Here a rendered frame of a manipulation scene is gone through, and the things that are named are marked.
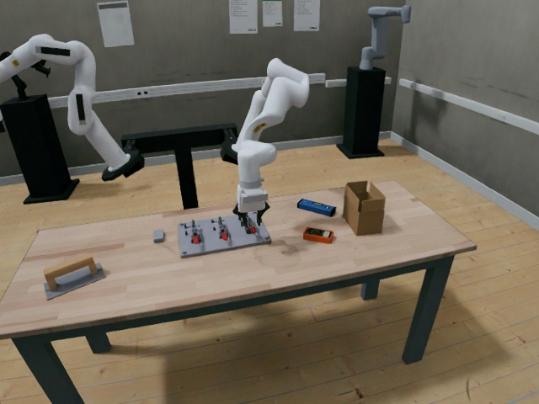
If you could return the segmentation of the blue spirit level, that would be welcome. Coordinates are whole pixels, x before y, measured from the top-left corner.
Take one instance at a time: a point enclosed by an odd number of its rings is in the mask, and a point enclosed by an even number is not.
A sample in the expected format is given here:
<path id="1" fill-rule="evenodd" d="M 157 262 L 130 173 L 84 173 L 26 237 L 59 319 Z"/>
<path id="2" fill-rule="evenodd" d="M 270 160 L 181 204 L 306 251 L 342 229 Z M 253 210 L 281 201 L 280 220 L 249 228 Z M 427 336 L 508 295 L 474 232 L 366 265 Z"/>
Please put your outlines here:
<path id="1" fill-rule="evenodd" d="M 297 203 L 297 208 L 302 210 L 308 210 L 321 215 L 332 217 L 336 213 L 336 207 L 331 205 L 325 205 L 318 202 L 314 202 L 308 199 L 301 199 Z"/>

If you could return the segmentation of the small brown cardboard box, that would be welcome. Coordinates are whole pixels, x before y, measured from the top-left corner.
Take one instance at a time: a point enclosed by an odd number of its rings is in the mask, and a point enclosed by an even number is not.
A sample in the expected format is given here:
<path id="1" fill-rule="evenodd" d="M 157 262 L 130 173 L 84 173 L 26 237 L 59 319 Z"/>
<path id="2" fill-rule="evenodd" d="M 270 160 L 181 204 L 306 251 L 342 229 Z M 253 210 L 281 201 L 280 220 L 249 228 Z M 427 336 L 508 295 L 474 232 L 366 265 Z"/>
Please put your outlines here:
<path id="1" fill-rule="evenodd" d="M 372 182 L 366 192 L 367 182 L 345 184 L 343 217 L 356 236 L 382 233 L 386 196 Z"/>

